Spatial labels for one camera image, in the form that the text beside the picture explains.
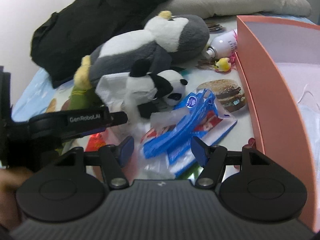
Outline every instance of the burger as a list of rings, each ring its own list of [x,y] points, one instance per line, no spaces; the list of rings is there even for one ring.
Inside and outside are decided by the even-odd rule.
[[[241,87],[232,79],[219,79],[201,84],[197,90],[211,90],[222,106],[228,112],[234,112],[244,107],[246,98]]]

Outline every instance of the gray and white plush toy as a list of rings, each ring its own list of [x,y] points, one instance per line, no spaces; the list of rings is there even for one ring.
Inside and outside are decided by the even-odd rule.
[[[115,36],[82,59],[74,82],[82,90],[96,87],[100,78],[113,73],[129,72],[137,60],[151,62],[150,72],[158,74],[193,59],[209,39],[206,23],[195,15],[172,16],[162,11],[150,19],[143,30]]]

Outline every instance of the pink box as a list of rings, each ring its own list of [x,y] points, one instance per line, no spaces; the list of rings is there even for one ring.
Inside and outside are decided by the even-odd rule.
[[[320,26],[273,17],[238,16],[237,28],[236,67],[248,100],[257,149],[304,183],[308,199],[300,220],[316,230],[313,154],[292,87],[277,63],[320,65]]]

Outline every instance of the yellow toy bird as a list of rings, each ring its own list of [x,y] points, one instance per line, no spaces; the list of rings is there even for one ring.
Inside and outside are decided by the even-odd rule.
[[[213,67],[217,72],[228,72],[231,69],[230,59],[223,57],[219,59]]]

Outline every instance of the black bag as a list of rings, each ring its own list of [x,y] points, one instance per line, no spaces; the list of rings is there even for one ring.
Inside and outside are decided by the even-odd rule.
[[[56,88],[73,78],[82,57],[113,36],[142,29],[143,20],[165,1],[75,0],[35,31],[32,60],[49,73]]]

